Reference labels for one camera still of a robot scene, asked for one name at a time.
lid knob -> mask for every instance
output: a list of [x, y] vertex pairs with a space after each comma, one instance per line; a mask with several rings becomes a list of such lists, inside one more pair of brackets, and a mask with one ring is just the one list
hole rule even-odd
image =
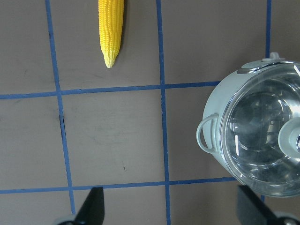
[[279, 131], [280, 150], [289, 157], [300, 158], [300, 117], [287, 121]]
[[280, 58], [277, 52], [271, 52], [270, 58], [262, 59], [262, 62], [273, 62], [273, 61], [280, 61], [280, 60], [285, 60], [285, 58]]

pot lid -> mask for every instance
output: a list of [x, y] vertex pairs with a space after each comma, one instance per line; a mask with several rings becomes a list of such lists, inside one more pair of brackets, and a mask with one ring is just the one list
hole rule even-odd
[[299, 63], [258, 70], [239, 88], [222, 116], [220, 144], [241, 183], [269, 196], [300, 194]]

blue tape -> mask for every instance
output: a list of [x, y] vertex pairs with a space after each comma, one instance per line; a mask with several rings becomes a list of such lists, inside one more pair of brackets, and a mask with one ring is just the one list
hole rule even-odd
[[175, 181], [170, 181], [170, 185], [215, 183], [215, 182], [229, 182], [229, 181], [236, 181], [236, 179], [234, 177], [222, 177], [222, 178], [209, 178], [209, 179], [197, 179], [197, 180], [175, 180]]
[[267, 0], [267, 21], [266, 21], [266, 53], [265, 57], [270, 57], [271, 45], [271, 13], [272, 13], [272, 0]]
[[165, 185], [164, 181], [128, 183], [128, 184], [106, 184], [106, 185], [96, 185], [96, 186], [74, 186], [73, 190], [90, 190], [93, 187], [103, 187], [104, 189], [113, 189], [113, 188], [152, 187], [152, 186], [162, 186], [162, 185]]
[[[103, 187], [104, 189], [113, 189], [113, 188], [152, 187], [152, 186], [185, 185], [185, 184], [229, 182], [229, 181], [236, 181], [236, 179], [233, 177], [222, 177], [222, 178], [197, 179], [197, 180], [173, 180], [173, 181], [167, 181], [167, 182], [166, 181], [157, 181], [157, 182], [141, 182], [141, 183], [127, 183], [127, 184], [73, 186], [72, 189], [77, 191], [77, 190], [90, 190], [93, 187]], [[9, 190], [0, 190], [0, 194], [68, 191], [69, 189], [70, 189], [69, 187], [9, 189]]]
[[264, 203], [265, 202], [265, 196], [261, 195], [261, 201]]
[[112, 88], [92, 88], [92, 89], [74, 89], [62, 90], [62, 95], [101, 93], [101, 92], [118, 92], [118, 91], [134, 91], [134, 90], [158, 90], [160, 85], [147, 86], [129, 86], [129, 87], [112, 87]]
[[0, 95], [0, 99], [18, 99], [18, 98], [39, 98], [39, 97], [50, 97], [56, 96], [57, 92], [40, 92], [40, 93], [28, 93], [28, 94], [8, 94]]
[[174, 83], [174, 84], [166, 84], [166, 89], [172, 88], [196, 88], [196, 87], [209, 87], [209, 86], [217, 86], [220, 81], [211, 81], [211, 82], [196, 82], [196, 83]]
[[[165, 89], [208, 87], [208, 86], [217, 86], [219, 83], [220, 83], [220, 81], [195, 82], [195, 83], [173, 83], [173, 84], [165, 84], [164, 87], [165, 87]], [[136, 91], [136, 90], [159, 90], [159, 89], [162, 89], [161, 85], [72, 89], [72, 90], [60, 90], [60, 93], [57, 91], [50, 91], [50, 92], [25, 93], [25, 94], [6, 94], [6, 95], [0, 95], [0, 99], [39, 98], [39, 97], [51, 97], [51, 96], [58, 96], [58, 95], [74, 95], [74, 94]]]
[[62, 139], [64, 158], [65, 158], [65, 166], [66, 166], [66, 173], [67, 173], [67, 184], [68, 184], [68, 190], [69, 190], [69, 196], [70, 196], [71, 212], [72, 212], [72, 214], [75, 214], [76, 213], [75, 201], [74, 201], [74, 193], [72, 190], [71, 169], [70, 169], [70, 162], [69, 162], [69, 155], [68, 155], [65, 123], [64, 123], [64, 117], [63, 117], [63, 105], [62, 105], [62, 97], [61, 97], [61, 91], [60, 91], [60, 80], [59, 80], [58, 66], [57, 66], [57, 60], [56, 60], [56, 52], [55, 52], [55, 42], [54, 42], [54, 35], [53, 35], [53, 24], [52, 24], [50, 0], [45, 0], [45, 4], [46, 4], [46, 13], [47, 13], [47, 21], [48, 21], [52, 67], [53, 67], [55, 88], [56, 88], [56, 92], [57, 92], [57, 101], [58, 101], [59, 114], [60, 114], [61, 139]]
[[170, 186], [169, 186], [169, 162], [168, 162], [168, 141], [166, 125], [165, 108], [165, 65], [164, 65], [164, 43], [163, 43], [163, 25], [161, 14], [161, 1], [156, 0], [157, 9], [157, 30], [158, 30], [158, 49], [159, 49], [159, 71], [161, 85], [161, 109], [162, 109], [162, 128], [163, 128], [163, 146], [164, 146], [164, 165], [165, 165], [165, 207], [167, 225], [171, 225], [170, 208]]
[[68, 187], [11, 189], [11, 190], [0, 190], [0, 194], [37, 193], [37, 192], [54, 192], [54, 191], [68, 191], [68, 190], [69, 190]]

white pot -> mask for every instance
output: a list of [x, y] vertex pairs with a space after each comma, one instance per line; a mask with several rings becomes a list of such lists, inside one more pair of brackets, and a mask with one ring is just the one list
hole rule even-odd
[[196, 132], [205, 152], [264, 195], [300, 194], [299, 70], [276, 52], [245, 64], [213, 90]]

corn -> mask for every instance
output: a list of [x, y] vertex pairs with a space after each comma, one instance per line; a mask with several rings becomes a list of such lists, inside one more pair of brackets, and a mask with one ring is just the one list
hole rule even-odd
[[124, 0], [98, 0], [100, 46], [107, 68], [111, 68], [120, 50]]

